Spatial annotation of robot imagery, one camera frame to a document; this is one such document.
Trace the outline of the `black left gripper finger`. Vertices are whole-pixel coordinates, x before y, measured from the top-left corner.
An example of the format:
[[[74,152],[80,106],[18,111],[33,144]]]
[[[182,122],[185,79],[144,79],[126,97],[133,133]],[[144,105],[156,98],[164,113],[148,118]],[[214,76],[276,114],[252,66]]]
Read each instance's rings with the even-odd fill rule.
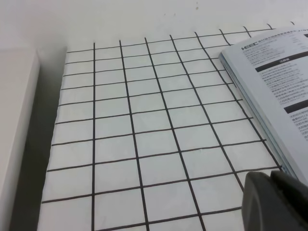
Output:
[[[308,187],[282,171],[248,172],[242,217],[245,231],[306,231]]]

